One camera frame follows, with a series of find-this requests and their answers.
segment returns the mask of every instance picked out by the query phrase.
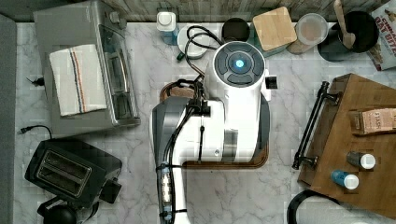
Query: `white marble surface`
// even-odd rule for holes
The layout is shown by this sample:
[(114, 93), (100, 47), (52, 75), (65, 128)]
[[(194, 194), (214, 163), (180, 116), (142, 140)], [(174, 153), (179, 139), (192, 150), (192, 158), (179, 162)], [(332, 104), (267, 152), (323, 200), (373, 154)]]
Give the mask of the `white marble surface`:
[[(102, 203), (92, 223), (157, 223), (158, 202), (154, 159), (149, 148), (150, 110), (159, 102), (161, 88), (179, 77), (195, 77), (186, 62), (178, 63), (177, 47), (165, 45), (154, 23), (129, 23), (127, 47), (131, 55), (134, 87), (142, 125), (116, 131), (85, 134), (80, 139), (122, 159), (122, 189), (115, 204)], [(205, 69), (212, 53), (195, 61)], [(25, 79), (41, 77), (35, 27), (18, 24), (16, 127), (50, 125), (43, 88)], [(365, 54), (351, 61), (328, 63), (316, 49), (296, 56), (282, 52), (267, 59), (271, 75), (277, 75), (277, 91), (272, 93), (270, 155), (257, 170), (192, 171), (187, 179), (187, 202), (191, 223), (287, 223), (285, 213), (291, 198), (302, 191), (291, 158), (299, 145), (307, 118), (321, 81), (356, 73), (396, 88), (393, 71), (378, 73)], [(44, 129), (16, 135), (14, 223), (42, 223), (37, 207), (52, 195), (30, 184), (23, 176), (41, 140)], [(385, 217), (357, 211), (367, 223), (396, 223)]]

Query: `wooden spoon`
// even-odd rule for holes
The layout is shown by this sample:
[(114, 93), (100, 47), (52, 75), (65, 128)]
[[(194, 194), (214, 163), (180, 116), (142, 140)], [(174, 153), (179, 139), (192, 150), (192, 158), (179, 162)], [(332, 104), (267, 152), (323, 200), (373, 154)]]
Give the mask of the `wooden spoon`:
[(343, 6), (341, 0), (334, 1), (334, 11), (337, 16), (338, 23), (343, 33), (343, 44), (347, 49), (352, 49), (353, 43), (355, 43), (356, 36), (353, 33), (348, 33), (346, 28), (346, 21), (344, 18)]

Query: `stainless steel toaster oven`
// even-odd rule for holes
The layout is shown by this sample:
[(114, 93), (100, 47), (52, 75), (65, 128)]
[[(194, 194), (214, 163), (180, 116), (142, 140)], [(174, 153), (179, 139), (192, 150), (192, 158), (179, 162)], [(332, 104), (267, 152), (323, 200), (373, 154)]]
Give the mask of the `stainless steel toaster oven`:
[[(125, 45), (126, 20), (99, 0), (34, 13), (52, 131), (56, 137), (140, 123), (130, 57)], [(94, 44), (102, 68), (107, 109), (62, 117), (49, 55), (60, 49)]]

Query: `toaster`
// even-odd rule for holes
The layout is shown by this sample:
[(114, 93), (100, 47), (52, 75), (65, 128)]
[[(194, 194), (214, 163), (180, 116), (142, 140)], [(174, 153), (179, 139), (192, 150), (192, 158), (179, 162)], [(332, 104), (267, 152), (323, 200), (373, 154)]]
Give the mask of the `toaster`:
[[(120, 13), (102, 1), (85, 1), (36, 11), (34, 18), (53, 135), (59, 138), (140, 124), (125, 45), (127, 22)], [(62, 117), (50, 54), (91, 44), (101, 64), (106, 109)]]
[(120, 159), (84, 142), (63, 138), (42, 141), (25, 179), (75, 207), (99, 200), (114, 203), (121, 189)]

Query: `striped towel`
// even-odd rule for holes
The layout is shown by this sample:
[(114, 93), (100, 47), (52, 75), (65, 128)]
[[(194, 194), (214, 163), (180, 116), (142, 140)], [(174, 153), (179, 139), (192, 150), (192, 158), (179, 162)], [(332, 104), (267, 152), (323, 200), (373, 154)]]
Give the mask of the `striped towel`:
[(95, 45), (62, 49), (49, 55), (61, 116), (105, 109), (106, 98)]

